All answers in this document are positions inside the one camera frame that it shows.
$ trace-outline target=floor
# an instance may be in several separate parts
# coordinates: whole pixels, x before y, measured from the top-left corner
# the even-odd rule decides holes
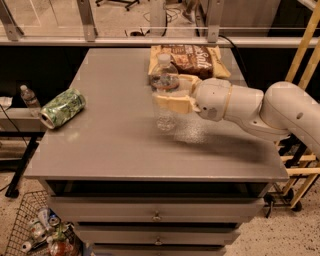
[[[12,1],[18,6],[18,3],[21,0]],[[51,26],[50,21],[45,21],[44,16],[47,12],[52,14],[52,11],[49,11],[47,6],[48,3],[51,3],[55,6],[61,6],[62,1],[52,0],[38,0],[30,1],[28,6],[19,8],[24,8],[26,12],[29,11],[29,7],[34,5],[30,3],[37,3],[36,9],[39,10],[37,15],[24,17],[25,21],[28,21],[30,24],[35,24],[41,22],[46,26]],[[175,26],[190,26],[188,23],[181,17],[181,9],[184,8],[182,4],[176,4],[168,1],[172,4],[170,7],[174,8],[175,15],[174,20]],[[143,6],[148,4],[147,0],[141,0],[140,5],[133,7],[130,12],[126,12],[121,5],[121,12],[126,17],[129,17],[132,20],[135,13],[139,23],[137,27],[147,26],[145,23]],[[98,12],[104,10],[109,10],[107,7],[114,8],[114,13],[120,12],[119,4],[117,3],[104,3],[99,9],[95,9],[95,15],[98,15]],[[110,26],[116,26],[116,23],[110,23],[110,20],[107,20],[107,15],[97,16],[99,24],[110,24]],[[45,33],[44,29],[41,28],[36,30],[34,27],[26,27],[30,33]],[[13,140],[1,140],[0,147],[0,158],[16,158],[22,155],[24,150],[24,143],[22,141],[13,141]],[[0,173],[0,189],[5,187],[12,179],[13,173],[2,172]],[[15,220],[15,214],[19,209],[21,199],[25,193],[31,191],[42,190],[42,186],[34,180],[26,180],[22,178],[19,184],[20,195],[16,199],[10,199],[5,197],[6,190],[0,192],[0,219],[2,225],[0,225],[0,256],[4,255],[5,248],[12,230],[12,226]],[[308,192],[305,198],[301,200],[303,209],[300,212],[293,212],[288,208],[276,208],[272,212],[269,218],[265,218],[266,210],[263,209],[259,214],[249,223],[245,223],[240,226],[241,235],[230,246],[227,246],[226,256],[261,256],[261,255],[272,255],[272,256],[318,256],[320,255],[320,198],[319,198],[319,182],[315,184],[311,190]]]

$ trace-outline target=plastic bottle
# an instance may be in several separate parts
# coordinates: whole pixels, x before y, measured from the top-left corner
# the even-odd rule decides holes
[[[153,91],[171,92],[179,87],[177,68],[171,63],[170,54],[159,54],[158,64],[151,72],[151,86]]]
[[[34,117],[39,117],[41,106],[34,91],[29,89],[26,85],[21,85],[20,89],[21,98],[29,108],[31,115],[33,115]]]
[[[151,72],[151,87],[154,92],[170,94],[179,87],[177,68],[171,64],[170,54],[159,54],[158,64]],[[168,132],[176,127],[176,118],[173,112],[160,108],[154,103],[156,124],[158,129]]]

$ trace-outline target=black mesh basket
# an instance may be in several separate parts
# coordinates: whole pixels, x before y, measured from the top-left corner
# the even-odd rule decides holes
[[[50,256],[48,252],[48,245],[45,243],[38,248],[32,249],[25,253],[21,250],[22,245],[30,237],[30,230],[28,229],[28,222],[30,219],[36,217],[40,208],[47,207],[48,194],[45,191],[37,191],[26,193],[21,201],[17,212],[16,220],[9,238],[9,242],[5,251],[5,256],[25,256],[25,255],[41,255]],[[70,255],[78,255],[80,251],[80,241],[71,230],[65,233],[69,241],[74,245],[74,252]]]

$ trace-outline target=speckled floor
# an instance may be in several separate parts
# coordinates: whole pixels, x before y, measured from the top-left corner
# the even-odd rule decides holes
[[[139,19],[143,17],[141,1],[138,10]],[[174,20],[185,24],[177,11],[178,19]],[[14,157],[21,155],[24,145],[21,142],[13,143],[13,146],[4,143],[0,148],[0,153],[11,152]],[[12,179],[13,173],[0,173],[0,189],[5,187]],[[241,235],[230,246],[227,246],[226,256],[319,256],[320,255],[320,197],[319,182],[316,183],[301,200],[303,209],[300,212],[293,212],[288,208],[275,208],[269,218],[265,218],[267,209],[263,209],[249,223],[240,226]],[[16,212],[19,209],[21,199],[25,193],[43,190],[42,186],[34,180],[21,179],[19,184],[20,195],[16,199],[5,197],[6,190],[0,192],[0,256],[4,255],[5,248],[14,224]]]

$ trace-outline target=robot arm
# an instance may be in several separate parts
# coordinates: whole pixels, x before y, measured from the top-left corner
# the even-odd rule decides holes
[[[264,95],[212,78],[199,84],[195,99],[196,112],[204,119],[225,119],[271,141],[293,133],[320,158],[320,105],[294,84],[275,83]]]

